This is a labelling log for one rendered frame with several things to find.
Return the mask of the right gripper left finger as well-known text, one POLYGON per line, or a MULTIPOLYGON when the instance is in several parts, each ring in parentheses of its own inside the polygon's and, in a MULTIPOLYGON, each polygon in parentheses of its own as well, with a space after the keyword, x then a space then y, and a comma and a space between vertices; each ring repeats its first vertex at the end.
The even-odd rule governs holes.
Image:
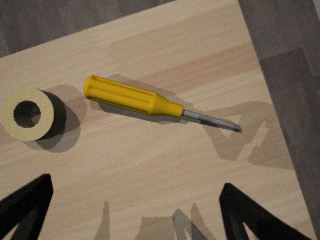
POLYGON ((51 199, 50 174, 42 174, 0 200, 0 240, 16 225, 10 240, 38 240, 51 199))

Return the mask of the yellow-handled screwdriver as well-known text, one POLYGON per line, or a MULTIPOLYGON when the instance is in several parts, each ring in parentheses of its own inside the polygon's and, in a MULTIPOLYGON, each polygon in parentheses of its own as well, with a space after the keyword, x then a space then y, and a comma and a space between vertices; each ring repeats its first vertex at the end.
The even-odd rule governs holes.
POLYGON ((183 109, 181 104, 171 102, 156 92, 134 87, 124 83, 89 76, 84 84, 86 99, 142 113, 149 116, 182 116, 194 118, 223 127, 242 130, 240 125, 183 109))

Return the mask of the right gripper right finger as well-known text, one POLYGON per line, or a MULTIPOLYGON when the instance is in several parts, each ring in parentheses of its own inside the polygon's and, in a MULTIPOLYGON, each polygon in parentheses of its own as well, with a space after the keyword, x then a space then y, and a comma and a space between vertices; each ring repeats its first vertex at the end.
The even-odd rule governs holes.
POLYGON ((227 240, 249 240, 243 223, 259 240, 312 240, 275 217, 231 183, 224 184, 219 204, 227 240))

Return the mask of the beige ring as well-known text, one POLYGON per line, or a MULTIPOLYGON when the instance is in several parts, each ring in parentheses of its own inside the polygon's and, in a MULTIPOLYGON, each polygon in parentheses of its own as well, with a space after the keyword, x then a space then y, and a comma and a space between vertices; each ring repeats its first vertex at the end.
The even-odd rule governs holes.
POLYGON ((63 129, 66 115, 66 108, 59 97, 31 87, 20 88, 9 94, 2 104, 0 114, 6 132, 25 142, 54 137, 63 129), (34 124, 31 111, 36 105, 41 117, 34 124))

